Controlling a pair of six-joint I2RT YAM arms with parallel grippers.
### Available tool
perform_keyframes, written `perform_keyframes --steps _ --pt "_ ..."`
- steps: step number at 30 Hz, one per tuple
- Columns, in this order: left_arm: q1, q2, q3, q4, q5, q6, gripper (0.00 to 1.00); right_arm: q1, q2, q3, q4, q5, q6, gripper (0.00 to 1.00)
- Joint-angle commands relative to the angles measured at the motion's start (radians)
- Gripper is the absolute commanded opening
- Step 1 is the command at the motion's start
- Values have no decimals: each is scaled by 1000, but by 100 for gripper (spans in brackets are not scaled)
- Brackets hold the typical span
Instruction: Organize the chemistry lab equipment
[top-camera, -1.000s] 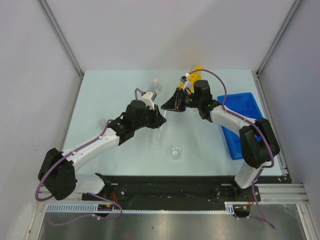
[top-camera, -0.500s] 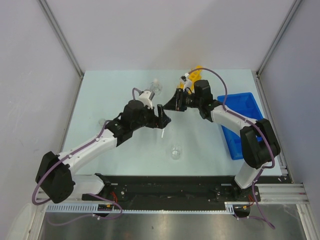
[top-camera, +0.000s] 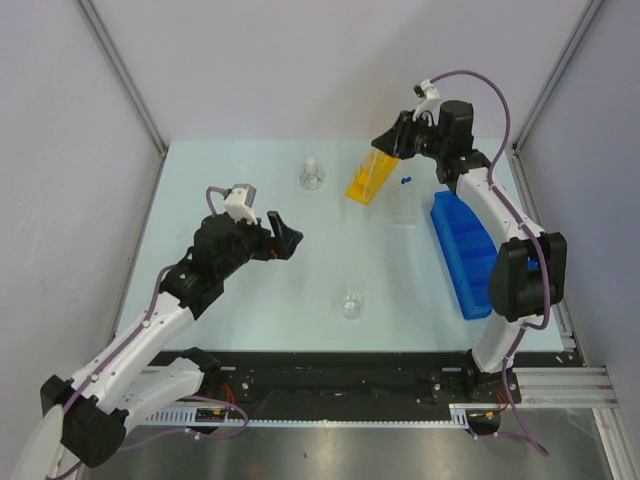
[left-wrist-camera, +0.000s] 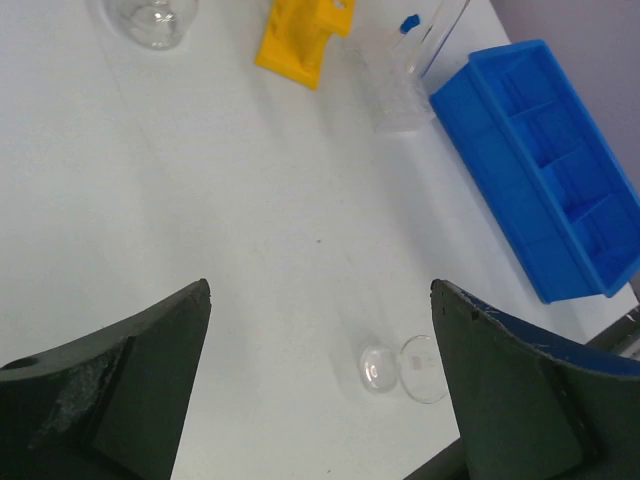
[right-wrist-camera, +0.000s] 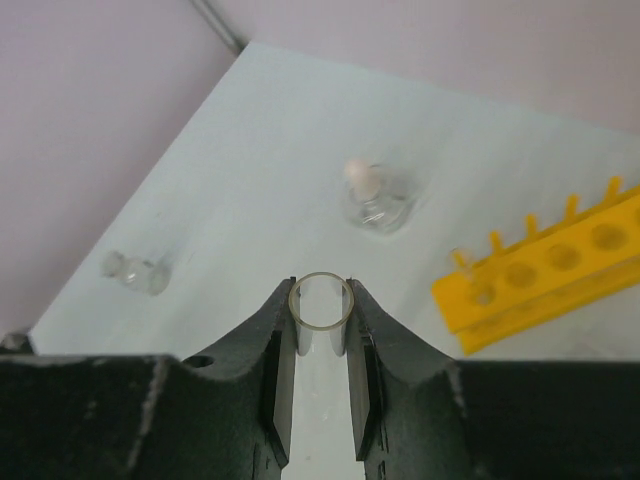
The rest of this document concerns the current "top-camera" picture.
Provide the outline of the small clear glass beaker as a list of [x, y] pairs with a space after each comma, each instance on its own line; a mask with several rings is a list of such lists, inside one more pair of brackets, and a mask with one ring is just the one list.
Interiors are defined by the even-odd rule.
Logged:
[[341, 294], [341, 312], [348, 320], [355, 320], [363, 315], [365, 309], [364, 295], [360, 289], [346, 288]]

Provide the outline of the clear plastic well plate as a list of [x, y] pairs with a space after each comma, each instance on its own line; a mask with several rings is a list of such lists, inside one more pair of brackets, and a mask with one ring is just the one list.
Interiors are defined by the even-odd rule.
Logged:
[[389, 193], [391, 223], [396, 226], [413, 227], [418, 221], [418, 200], [412, 183], [393, 184]]

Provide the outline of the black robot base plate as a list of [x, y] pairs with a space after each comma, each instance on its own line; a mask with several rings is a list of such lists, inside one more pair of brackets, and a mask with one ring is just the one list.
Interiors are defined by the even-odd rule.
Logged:
[[201, 354], [197, 391], [254, 421], [444, 420], [452, 404], [504, 408], [521, 400], [512, 369], [483, 373], [470, 354], [223, 352]]

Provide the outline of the yellow test tube rack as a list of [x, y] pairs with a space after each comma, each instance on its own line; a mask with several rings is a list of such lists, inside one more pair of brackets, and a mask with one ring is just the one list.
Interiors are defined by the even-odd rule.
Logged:
[[347, 198], [369, 205], [399, 163], [399, 159], [372, 148], [347, 188]]

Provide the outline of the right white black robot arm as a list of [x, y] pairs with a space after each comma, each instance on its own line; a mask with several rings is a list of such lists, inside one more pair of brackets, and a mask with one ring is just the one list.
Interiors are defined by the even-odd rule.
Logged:
[[473, 123], [470, 103], [449, 100], [436, 122], [418, 110], [401, 111], [371, 145], [399, 160], [433, 159], [439, 183], [471, 209], [497, 249], [488, 285], [494, 315], [471, 350], [476, 367], [461, 376], [463, 393], [484, 401], [497, 389], [495, 373], [512, 365], [525, 332], [550, 323], [552, 306], [564, 297], [568, 247], [561, 233], [546, 232], [510, 200], [474, 146]]

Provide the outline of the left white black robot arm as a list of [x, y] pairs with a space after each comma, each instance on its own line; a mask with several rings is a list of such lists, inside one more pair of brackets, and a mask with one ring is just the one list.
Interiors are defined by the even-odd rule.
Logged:
[[44, 412], [63, 410], [61, 444], [80, 463], [95, 468], [110, 459], [140, 420], [192, 395], [214, 397], [221, 387], [220, 364], [198, 348], [185, 351], [148, 382], [139, 377], [166, 344], [223, 294], [225, 281], [251, 260], [287, 260], [304, 238], [276, 211], [270, 226], [206, 217], [192, 245], [158, 274], [149, 305], [134, 323], [68, 380], [49, 377], [40, 389]]

